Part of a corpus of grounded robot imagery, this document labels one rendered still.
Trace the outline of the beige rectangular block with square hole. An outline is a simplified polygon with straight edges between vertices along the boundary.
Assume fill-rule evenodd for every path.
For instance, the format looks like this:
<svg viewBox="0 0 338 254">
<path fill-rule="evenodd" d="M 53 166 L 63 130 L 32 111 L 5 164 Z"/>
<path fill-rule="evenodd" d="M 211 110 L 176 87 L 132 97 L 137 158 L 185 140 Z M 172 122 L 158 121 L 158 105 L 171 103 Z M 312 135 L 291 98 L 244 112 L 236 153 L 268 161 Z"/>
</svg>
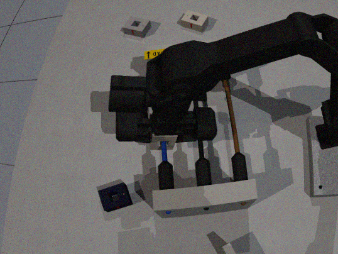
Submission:
<svg viewBox="0 0 338 254">
<path fill-rule="evenodd" d="M 208 22 L 208 16 L 195 11 L 187 11 L 184 14 L 184 17 L 181 19 L 182 27 L 193 29 L 201 33 L 205 29 Z"/>
</svg>

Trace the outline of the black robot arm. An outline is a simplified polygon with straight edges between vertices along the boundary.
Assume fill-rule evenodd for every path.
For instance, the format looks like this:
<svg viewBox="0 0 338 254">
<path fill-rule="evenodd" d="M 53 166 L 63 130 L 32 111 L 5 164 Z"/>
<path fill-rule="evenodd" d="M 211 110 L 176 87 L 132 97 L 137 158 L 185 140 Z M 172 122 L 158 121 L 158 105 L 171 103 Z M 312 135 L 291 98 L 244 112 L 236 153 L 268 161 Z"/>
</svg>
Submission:
<svg viewBox="0 0 338 254">
<path fill-rule="evenodd" d="M 315 129 L 321 149 L 338 146 L 338 19 L 325 13 L 294 12 L 218 41 L 167 47 L 146 63 L 146 77 L 111 76 L 109 112 L 147 113 L 155 107 L 161 117 L 177 120 L 192 101 L 207 101 L 223 77 L 298 54 L 331 73 L 330 99 L 321 106 L 324 124 Z"/>
</svg>

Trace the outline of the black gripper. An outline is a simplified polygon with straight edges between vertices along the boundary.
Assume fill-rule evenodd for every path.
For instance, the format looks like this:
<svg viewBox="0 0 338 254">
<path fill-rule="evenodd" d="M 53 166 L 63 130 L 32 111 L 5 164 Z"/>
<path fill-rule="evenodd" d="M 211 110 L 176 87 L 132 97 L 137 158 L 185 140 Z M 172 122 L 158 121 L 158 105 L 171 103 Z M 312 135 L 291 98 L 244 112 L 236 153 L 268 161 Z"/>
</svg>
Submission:
<svg viewBox="0 0 338 254">
<path fill-rule="evenodd" d="M 161 117 L 155 107 L 149 119 L 148 113 L 116 112 L 117 141 L 150 143 L 150 132 L 155 132 L 155 136 L 178 135 L 176 143 L 212 141 L 217 135 L 215 111 L 194 107 L 177 120 Z"/>
</svg>

